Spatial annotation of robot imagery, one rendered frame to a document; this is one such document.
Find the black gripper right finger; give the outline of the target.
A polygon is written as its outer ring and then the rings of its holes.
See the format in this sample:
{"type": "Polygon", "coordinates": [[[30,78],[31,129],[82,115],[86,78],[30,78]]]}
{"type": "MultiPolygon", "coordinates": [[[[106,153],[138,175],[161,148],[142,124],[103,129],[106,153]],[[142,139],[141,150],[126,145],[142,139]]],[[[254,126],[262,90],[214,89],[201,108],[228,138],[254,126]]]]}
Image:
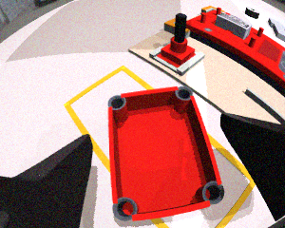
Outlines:
{"type": "Polygon", "coordinates": [[[222,113],[219,126],[254,180],[273,219],[282,219],[285,216],[285,125],[222,113]]]}

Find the black tyre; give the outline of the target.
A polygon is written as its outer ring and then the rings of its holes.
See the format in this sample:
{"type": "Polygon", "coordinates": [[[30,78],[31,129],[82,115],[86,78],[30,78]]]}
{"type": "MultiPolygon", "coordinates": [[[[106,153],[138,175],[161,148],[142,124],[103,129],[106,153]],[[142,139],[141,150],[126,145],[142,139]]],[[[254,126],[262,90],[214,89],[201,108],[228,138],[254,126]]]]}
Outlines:
{"type": "Polygon", "coordinates": [[[246,15],[249,15],[250,18],[253,18],[253,19],[259,18],[259,11],[257,11],[257,10],[254,9],[254,8],[246,7],[246,9],[245,9],[245,14],[246,14],[246,15]]]}

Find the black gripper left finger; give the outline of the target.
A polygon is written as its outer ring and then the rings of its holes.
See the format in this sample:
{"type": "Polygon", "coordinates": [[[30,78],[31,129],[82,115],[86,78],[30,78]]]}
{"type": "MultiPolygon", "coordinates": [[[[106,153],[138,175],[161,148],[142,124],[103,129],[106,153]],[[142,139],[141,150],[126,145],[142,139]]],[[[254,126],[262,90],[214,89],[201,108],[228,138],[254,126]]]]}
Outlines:
{"type": "Polygon", "coordinates": [[[0,176],[0,210],[22,228],[79,228],[93,159],[89,134],[28,170],[0,176]]]}

